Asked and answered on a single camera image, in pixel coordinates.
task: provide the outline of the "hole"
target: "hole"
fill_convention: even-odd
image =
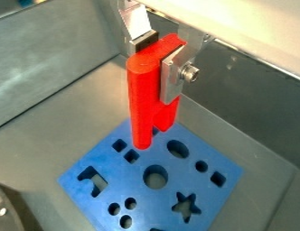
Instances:
[[[200,172],[206,172],[208,170],[208,164],[204,161],[197,162],[194,167]]]
[[[180,212],[182,215],[184,222],[188,224],[192,219],[192,214],[202,214],[202,210],[194,204],[196,195],[192,194],[188,198],[177,192],[178,203],[172,207],[174,212]]]
[[[140,158],[140,154],[130,149],[129,152],[125,154],[125,159],[128,160],[129,163],[136,163],[136,161]]]
[[[117,152],[121,152],[126,148],[126,146],[128,144],[121,139],[118,139],[113,144],[113,148]]]
[[[144,172],[144,182],[150,189],[162,189],[169,180],[169,174],[160,165],[152,165]]]
[[[184,145],[180,141],[169,141],[168,142],[168,149],[169,152],[178,158],[184,159],[189,156],[189,150],[188,147]]]
[[[93,166],[89,166],[78,176],[79,181],[85,179],[91,180],[94,183],[91,196],[95,198],[99,195],[99,193],[105,190],[107,186],[107,182],[105,178],[99,175],[99,173],[97,172]]]
[[[158,129],[154,127],[153,128],[153,136],[157,136],[158,132],[160,132]]]
[[[213,173],[213,176],[212,176],[210,180],[221,188],[224,186],[226,178],[225,178],[225,176],[220,172],[216,171]]]
[[[119,213],[119,204],[118,203],[110,204],[107,208],[107,212],[110,215],[115,216]]]
[[[126,209],[136,209],[136,199],[134,198],[128,198],[125,202]]]
[[[119,220],[119,225],[122,228],[128,229],[132,227],[132,217],[129,215],[125,215]]]

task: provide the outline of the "metal floor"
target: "metal floor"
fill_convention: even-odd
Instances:
[[[21,192],[46,231],[94,230],[57,178],[129,117],[123,64],[115,57],[0,128],[0,183]],[[209,230],[296,230],[280,229],[300,190],[296,167],[185,96],[178,121],[244,168]]]

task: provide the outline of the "square hole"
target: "square hole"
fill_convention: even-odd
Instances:
[[[216,171],[213,173],[213,176],[212,176],[210,180],[221,188],[224,186],[226,178],[225,178],[225,176],[220,172]]]
[[[130,149],[128,153],[125,154],[125,159],[128,160],[129,163],[134,163],[140,158],[140,154]]]
[[[128,144],[121,139],[118,139],[113,144],[113,148],[117,152],[121,152],[126,148],[126,146]]]

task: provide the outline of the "metal wall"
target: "metal wall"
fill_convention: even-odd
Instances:
[[[300,167],[300,80],[213,42],[184,94]]]
[[[118,53],[97,0],[55,0],[0,19],[0,125]]]

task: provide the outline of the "white panel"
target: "white panel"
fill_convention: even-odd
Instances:
[[[140,0],[300,76],[300,0]]]

